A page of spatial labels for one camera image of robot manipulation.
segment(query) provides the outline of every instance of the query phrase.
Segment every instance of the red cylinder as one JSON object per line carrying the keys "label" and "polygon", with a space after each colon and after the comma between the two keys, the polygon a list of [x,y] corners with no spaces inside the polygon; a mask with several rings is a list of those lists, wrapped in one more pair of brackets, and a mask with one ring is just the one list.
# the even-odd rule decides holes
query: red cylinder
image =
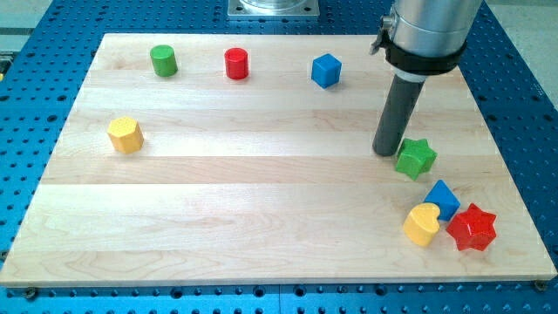
{"label": "red cylinder", "polygon": [[242,48],[231,48],[225,52],[225,68],[231,79],[248,76],[248,53]]}

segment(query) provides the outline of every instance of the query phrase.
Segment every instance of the green star-shaped block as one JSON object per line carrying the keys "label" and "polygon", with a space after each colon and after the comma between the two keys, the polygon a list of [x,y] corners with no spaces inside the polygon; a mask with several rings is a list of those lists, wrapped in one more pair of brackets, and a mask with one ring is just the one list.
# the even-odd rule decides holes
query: green star-shaped block
{"label": "green star-shaped block", "polygon": [[395,165],[395,170],[407,174],[415,181],[419,174],[430,171],[436,156],[438,154],[428,146],[426,139],[404,139],[398,152],[398,163]]}

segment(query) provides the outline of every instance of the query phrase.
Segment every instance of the wooden board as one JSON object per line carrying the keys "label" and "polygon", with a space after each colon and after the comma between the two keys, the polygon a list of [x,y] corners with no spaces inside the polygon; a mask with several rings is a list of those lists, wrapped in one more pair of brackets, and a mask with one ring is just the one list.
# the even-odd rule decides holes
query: wooden board
{"label": "wooden board", "polygon": [[[406,137],[439,153],[416,182],[371,151],[392,70],[370,36],[109,34],[79,92],[13,249],[7,286],[373,283],[549,279],[555,267],[459,72],[430,78]],[[176,50],[153,74],[148,52]],[[243,81],[223,52],[250,55]],[[313,58],[340,84],[310,80]],[[137,119],[143,149],[105,131]],[[426,249],[401,225],[438,179],[498,218],[484,252],[444,226]]]}

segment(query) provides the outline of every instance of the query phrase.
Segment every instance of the blue perforated table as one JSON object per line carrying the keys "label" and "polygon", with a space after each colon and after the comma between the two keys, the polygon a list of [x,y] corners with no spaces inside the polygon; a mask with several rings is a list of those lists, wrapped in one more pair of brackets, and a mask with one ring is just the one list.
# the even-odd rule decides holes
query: blue perforated table
{"label": "blue perforated table", "polygon": [[[389,1],[321,1],[317,21],[228,21],[225,1],[54,1],[0,83],[0,250],[8,250],[107,32],[376,34]],[[483,4],[460,63],[558,261],[558,114]],[[555,312],[558,282],[6,290],[0,313]]]}

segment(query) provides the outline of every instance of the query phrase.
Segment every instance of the red star-shaped block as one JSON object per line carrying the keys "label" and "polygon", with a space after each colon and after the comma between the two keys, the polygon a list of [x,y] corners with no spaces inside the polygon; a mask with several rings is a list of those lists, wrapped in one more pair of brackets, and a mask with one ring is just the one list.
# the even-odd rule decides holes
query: red star-shaped block
{"label": "red star-shaped block", "polygon": [[495,214],[482,211],[471,203],[469,209],[453,217],[446,231],[455,239],[457,249],[485,250],[496,237],[494,231]]}

